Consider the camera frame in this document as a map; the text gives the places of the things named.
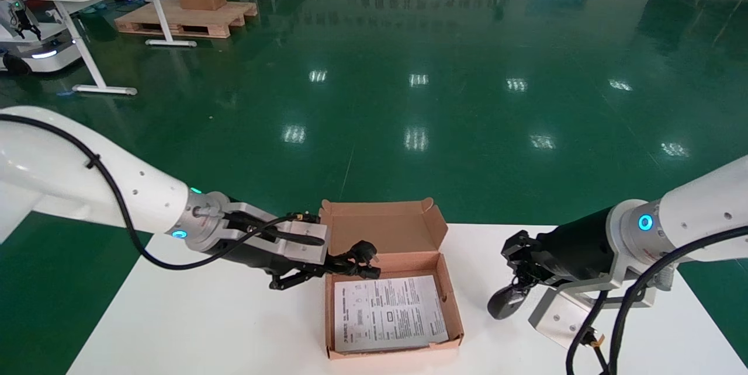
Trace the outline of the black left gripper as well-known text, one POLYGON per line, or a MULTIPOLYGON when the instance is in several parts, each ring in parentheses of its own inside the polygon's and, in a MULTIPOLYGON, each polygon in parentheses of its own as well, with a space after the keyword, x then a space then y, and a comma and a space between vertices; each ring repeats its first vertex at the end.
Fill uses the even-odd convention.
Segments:
POLYGON ((328 252, 328 245, 303 245, 288 240, 269 242, 260 240, 260 247, 250 242, 238 245, 225 255, 225 259, 240 263, 249 268, 256 268, 272 275, 269 284, 271 290, 284 291, 310 281, 314 277, 326 275, 350 276, 350 272, 340 270, 355 270, 359 263, 352 252, 326 256, 326 268, 301 268, 291 276, 288 272, 296 270, 302 264, 323 264, 328 252))

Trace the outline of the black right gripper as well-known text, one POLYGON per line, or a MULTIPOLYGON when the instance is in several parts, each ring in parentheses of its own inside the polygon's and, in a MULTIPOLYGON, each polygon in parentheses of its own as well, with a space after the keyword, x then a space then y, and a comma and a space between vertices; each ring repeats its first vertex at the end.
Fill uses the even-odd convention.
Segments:
POLYGON ((538 284, 559 287, 609 273, 614 260, 607 236, 611 210, 607 207, 535 238, 527 231, 513 234, 501 250, 514 269, 513 290, 529 292, 538 284), (527 263, 533 252, 534 263, 527 263))

